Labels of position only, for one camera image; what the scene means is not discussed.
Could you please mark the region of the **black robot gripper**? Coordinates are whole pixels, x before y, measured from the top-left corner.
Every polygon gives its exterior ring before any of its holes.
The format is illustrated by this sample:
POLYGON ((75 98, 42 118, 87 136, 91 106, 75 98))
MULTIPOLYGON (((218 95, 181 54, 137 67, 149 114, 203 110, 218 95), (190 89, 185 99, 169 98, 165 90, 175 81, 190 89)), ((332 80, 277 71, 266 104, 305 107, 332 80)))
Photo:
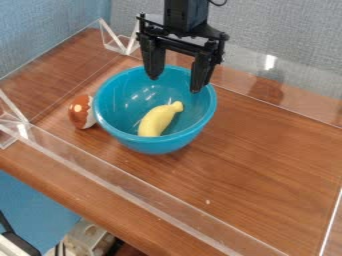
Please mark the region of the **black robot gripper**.
POLYGON ((141 13, 138 41, 145 70, 157 80, 165 70, 166 49, 195 56, 190 91, 198 93, 209 84, 215 66, 222 62, 229 35, 207 22, 211 0, 165 0, 163 14, 141 13))

